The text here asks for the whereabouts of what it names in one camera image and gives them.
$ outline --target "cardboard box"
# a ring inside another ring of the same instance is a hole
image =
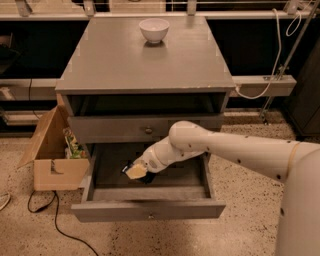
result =
[[[58,105],[44,114],[18,167],[33,162],[34,189],[78,189],[89,167],[88,159],[65,159],[67,146],[63,129],[68,127],[66,111]]]

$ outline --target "white cable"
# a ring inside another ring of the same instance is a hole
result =
[[[308,2],[308,4],[302,9],[302,11],[304,11],[305,9],[307,9],[309,7],[309,5],[311,4],[313,0],[310,0]],[[301,23],[301,20],[302,20],[302,17],[301,17],[301,12],[298,10],[297,11],[298,15],[292,20],[292,22],[290,23],[290,25],[288,26],[287,30],[286,30],[286,36],[289,37],[289,36],[292,36],[296,31],[297,29],[299,28],[300,26],[300,23]],[[297,26],[295,27],[295,29],[289,34],[289,30],[291,28],[291,26],[293,25],[293,23],[299,18],[299,22],[297,24]]]
[[[286,36],[289,37],[289,36],[292,36],[296,31],[297,29],[299,28],[300,26],[300,23],[301,23],[301,12],[300,11],[297,11],[298,15],[293,19],[293,21],[290,23],[290,25],[288,26],[287,30],[286,30]],[[291,26],[293,25],[293,23],[299,18],[299,21],[298,21],[298,24],[296,26],[296,28],[289,34],[289,30],[291,28]]]
[[[281,44],[281,35],[280,35],[280,22],[279,22],[279,16],[278,16],[278,12],[276,9],[272,9],[272,11],[275,13],[276,15],[276,20],[277,20],[277,35],[278,35],[278,44],[279,44],[279,50],[278,50],[278,55],[277,55],[277,58],[276,58],[276,61],[273,65],[273,69],[272,69],[272,74],[271,74],[271,77],[270,77],[270,81],[268,83],[268,85],[266,86],[266,88],[263,90],[262,93],[260,93],[259,95],[257,96],[247,96],[247,95],[244,95],[242,93],[240,93],[240,88],[237,86],[236,87],[236,92],[243,98],[245,99],[249,99],[249,100],[255,100],[255,99],[258,99],[260,97],[262,97],[266,91],[269,89],[270,85],[271,85],[271,81],[274,80],[274,71],[277,67],[277,64],[278,64],[278,61],[279,61],[279,58],[280,58],[280,54],[281,54],[281,51],[282,51],[282,44]]]

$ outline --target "drawer handle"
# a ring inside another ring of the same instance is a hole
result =
[[[150,126],[148,126],[145,130],[146,134],[152,134],[153,130]]]

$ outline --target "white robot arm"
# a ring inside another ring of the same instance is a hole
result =
[[[204,152],[285,184],[276,256],[320,255],[319,144],[212,132],[181,121],[125,173],[138,179]]]

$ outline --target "terrazzo floor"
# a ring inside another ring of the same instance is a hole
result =
[[[271,125],[264,125],[257,111],[227,112],[221,131],[295,139],[281,112],[269,112],[268,120]],[[320,139],[309,142],[320,143]],[[9,191],[12,197],[0,211],[0,255],[94,255],[82,243],[56,231],[56,201],[38,214],[28,211],[32,165],[17,169],[28,143],[29,138],[0,138],[0,193]],[[218,157],[211,158],[210,171],[217,199],[227,203],[219,219],[81,223],[70,210],[81,200],[79,189],[58,192],[58,226],[88,242],[99,255],[274,255],[282,184]],[[51,196],[37,193],[31,208],[50,201]]]

